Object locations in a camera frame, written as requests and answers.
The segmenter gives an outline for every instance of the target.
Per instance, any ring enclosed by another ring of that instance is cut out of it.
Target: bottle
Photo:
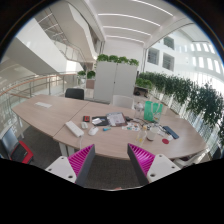
[[[143,110],[143,105],[141,103],[137,103],[135,107],[135,119],[139,119]]]
[[[153,141],[156,134],[158,133],[158,125],[159,124],[156,124],[154,123],[154,126],[151,127],[149,130],[148,130],[148,133],[147,133],[147,139],[150,140],[150,141]]]
[[[142,146],[143,145],[143,142],[147,136],[147,127],[146,126],[143,126],[143,128],[138,132],[138,135],[135,139],[135,145],[137,146]]]

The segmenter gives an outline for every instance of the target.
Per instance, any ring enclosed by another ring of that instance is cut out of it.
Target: document
[[[106,115],[111,126],[127,125],[126,119],[122,112],[114,112]]]

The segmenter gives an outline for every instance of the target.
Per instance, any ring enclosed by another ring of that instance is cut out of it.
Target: table top
[[[124,116],[132,118],[135,113],[132,109],[90,102],[71,120],[81,128],[83,116],[105,116],[110,112],[123,112]],[[143,149],[155,155],[164,154],[169,159],[175,159],[198,153],[206,148],[205,141],[188,121],[181,118],[162,115],[160,124],[162,126],[169,126],[179,135],[179,138],[170,141],[169,144],[164,144],[162,142],[163,137],[160,135],[156,135],[154,141],[149,141],[146,138],[142,146]],[[90,122],[88,123],[88,129],[84,130],[82,148],[95,144],[97,155],[118,159],[129,159],[127,154],[127,144],[135,144],[135,138],[138,132],[122,130],[121,127],[112,127],[111,130],[103,131],[104,127],[99,126],[99,131],[96,135],[90,136],[88,135],[88,131],[91,127],[93,127],[93,125]],[[75,137],[66,126],[64,126],[53,139],[68,146],[79,148],[79,139]]]
[[[49,108],[35,105],[37,102],[51,104]],[[89,102],[65,97],[37,95],[12,110],[24,121],[39,131],[53,137],[66,122]]]

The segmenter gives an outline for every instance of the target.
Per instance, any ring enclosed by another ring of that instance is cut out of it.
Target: white cabinet
[[[94,100],[110,103],[113,95],[133,97],[137,66],[98,62]]]

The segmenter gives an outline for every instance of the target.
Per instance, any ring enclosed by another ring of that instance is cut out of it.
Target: ceiling light
[[[160,26],[158,23],[154,23],[154,22],[149,21],[149,20],[147,20],[147,19],[142,19],[142,18],[139,18],[139,17],[129,16],[129,15],[123,15],[123,14],[101,13],[101,14],[98,14],[98,16],[125,16],[125,17],[134,18],[134,19],[140,19],[140,20],[146,21],[146,22],[148,22],[148,23],[155,24],[156,26]]]
[[[123,27],[115,27],[115,26],[103,26],[104,28],[112,28],[112,29],[123,29],[123,30],[131,30],[131,31],[134,31],[134,32],[138,32],[138,33],[143,33],[143,34],[146,34],[146,35],[151,35],[149,33],[144,33],[142,31],[138,31],[138,30],[132,30],[132,29],[128,29],[128,28],[123,28]]]
[[[144,43],[144,42],[143,42],[143,41],[141,41],[141,40],[135,40],[135,39],[127,38],[127,37],[109,36],[109,35],[107,35],[107,37],[123,38],[123,39],[134,40],[134,41],[138,41],[138,42],[142,42],[142,43]]]
[[[61,32],[61,33],[57,33],[57,34],[53,35],[52,37],[57,36],[57,35],[62,34],[62,33],[63,33],[63,32]]]
[[[43,21],[44,19],[46,19],[48,16],[44,17],[44,18],[43,18],[42,20],[40,20],[38,23],[40,23],[41,21]]]
[[[154,7],[154,8],[157,8],[157,9],[159,9],[159,10],[161,10],[161,11],[163,11],[163,12],[165,12],[165,13],[171,15],[171,16],[173,16],[173,14],[171,14],[171,13],[165,11],[164,9],[161,9],[161,8],[155,6],[155,5],[152,5],[152,4],[149,4],[149,3],[146,3],[146,2],[142,2],[142,1],[136,1],[136,0],[131,0],[131,1],[133,1],[133,2],[143,3],[143,4],[146,4],[146,5],[150,5],[150,6]]]
[[[54,26],[57,26],[58,24],[55,24]],[[49,30],[50,28],[52,28],[52,27],[54,27],[54,26],[51,26],[51,27],[49,27],[49,28],[47,28],[46,30]],[[46,30],[44,30],[44,31],[46,31]]]

